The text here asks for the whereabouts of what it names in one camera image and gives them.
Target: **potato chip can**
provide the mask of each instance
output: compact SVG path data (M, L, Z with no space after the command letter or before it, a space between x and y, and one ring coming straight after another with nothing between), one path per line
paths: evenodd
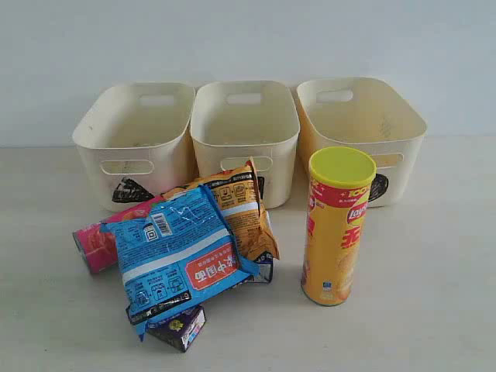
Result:
M350 295L376 164L362 151L338 146L315 152L308 169L301 287L320 305L339 305Z

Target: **yellow lid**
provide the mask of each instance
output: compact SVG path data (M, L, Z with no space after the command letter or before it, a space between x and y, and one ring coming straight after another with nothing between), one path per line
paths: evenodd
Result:
M372 183L377 167L363 151L337 146L316 151L310 157L309 169L317 181L348 189Z

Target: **cutout handle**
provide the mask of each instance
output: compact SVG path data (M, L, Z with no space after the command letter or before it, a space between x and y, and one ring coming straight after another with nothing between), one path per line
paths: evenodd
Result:
M255 162L255 169L257 172L265 172L272 168L274 163L269 157L252 157ZM229 171L231 169L242 167L250 157L227 157L220 161L220 167L224 171Z
M261 93L233 93L227 95L228 105L260 105L262 103Z
M377 168L392 168L396 167L403 161L402 153L382 153L379 155L370 155L374 159Z
M176 98L173 95L141 95L139 103L145 107L173 106Z
M348 102L353 99L351 89L339 89L337 91L320 91L317 93L317 103Z
M123 176L150 174L155 166L149 160L103 160L100 162L100 168L107 175Z

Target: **pink snack can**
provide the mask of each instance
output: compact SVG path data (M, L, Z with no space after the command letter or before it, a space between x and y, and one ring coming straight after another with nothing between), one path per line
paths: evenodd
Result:
M104 222L121 222L147 217L152 205L163 200L158 195L148 201L108 217ZM101 232L101 225L100 222L94 223L72 233L77 250L92 274L97 274L117 264L115 237L110 232Z

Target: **white table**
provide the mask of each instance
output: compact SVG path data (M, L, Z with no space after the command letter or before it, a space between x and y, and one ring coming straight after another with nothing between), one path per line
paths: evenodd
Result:
M299 279L307 181L270 211L281 261L270 285L205 303L186 354L124 314L119 272L88 274L71 232L109 215L74 148L0 150L0 370L496 368L495 137L429 137L400 203L367 213L349 300L310 302Z

